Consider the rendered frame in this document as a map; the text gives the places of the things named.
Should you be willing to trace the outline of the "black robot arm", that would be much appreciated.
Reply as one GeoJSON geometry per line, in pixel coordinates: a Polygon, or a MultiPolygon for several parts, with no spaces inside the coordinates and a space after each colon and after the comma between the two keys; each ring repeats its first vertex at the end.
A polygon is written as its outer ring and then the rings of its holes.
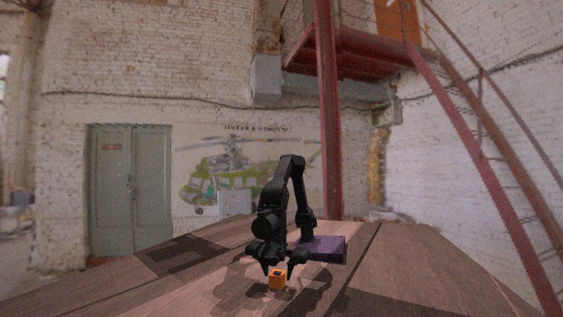
{"type": "Polygon", "coordinates": [[[278,262],[284,262],[286,250],[282,240],[270,241],[269,237],[276,231],[286,229],[286,210],[289,202],[287,183],[292,179],[298,210],[295,221],[297,228],[301,229],[300,242],[313,242],[316,237],[313,229],[317,226],[316,217],[308,205],[304,186],[303,173],[306,161],[302,156],[284,154],[272,180],[267,182],[262,189],[257,205],[257,216],[252,222],[252,233],[264,244],[258,257],[261,265],[275,267],[278,262]],[[265,205],[264,205],[265,204],[265,205]],[[313,224],[312,224],[313,223],[313,224]]]}

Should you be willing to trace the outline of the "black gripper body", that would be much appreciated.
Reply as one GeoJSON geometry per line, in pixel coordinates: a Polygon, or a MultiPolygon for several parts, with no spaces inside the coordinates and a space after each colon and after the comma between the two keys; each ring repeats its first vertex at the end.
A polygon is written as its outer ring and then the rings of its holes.
{"type": "MultiPolygon", "coordinates": [[[[299,247],[296,246],[295,249],[286,249],[288,246],[288,242],[286,242],[286,234],[288,230],[276,231],[270,237],[270,241],[276,241],[275,238],[278,237],[281,239],[284,249],[286,250],[286,255],[289,256],[290,262],[297,263],[297,264],[305,264],[307,259],[309,258],[309,248],[308,247],[299,247]]],[[[245,247],[245,254],[251,256],[257,256],[259,254],[262,245],[264,244],[263,241],[253,240],[245,247]]]]}

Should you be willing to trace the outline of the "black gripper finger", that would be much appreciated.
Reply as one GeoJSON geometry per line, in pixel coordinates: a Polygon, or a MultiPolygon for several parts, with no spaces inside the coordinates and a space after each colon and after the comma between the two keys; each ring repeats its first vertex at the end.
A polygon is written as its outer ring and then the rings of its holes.
{"type": "Polygon", "coordinates": [[[288,281],[290,279],[290,276],[291,276],[291,273],[293,271],[294,266],[296,266],[298,264],[288,261],[287,265],[288,265],[288,272],[287,272],[287,281],[288,281]]]}
{"type": "MultiPolygon", "coordinates": [[[[252,256],[252,257],[259,261],[259,257],[257,257],[257,256],[252,256]]],[[[260,261],[259,261],[259,264],[260,264],[260,261]]],[[[269,271],[269,266],[267,266],[267,265],[264,265],[264,266],[260,265],[260,266],[262,267],[262,271],[264,272],[264,275],[267,276],[268,271],[269,271]]]]}

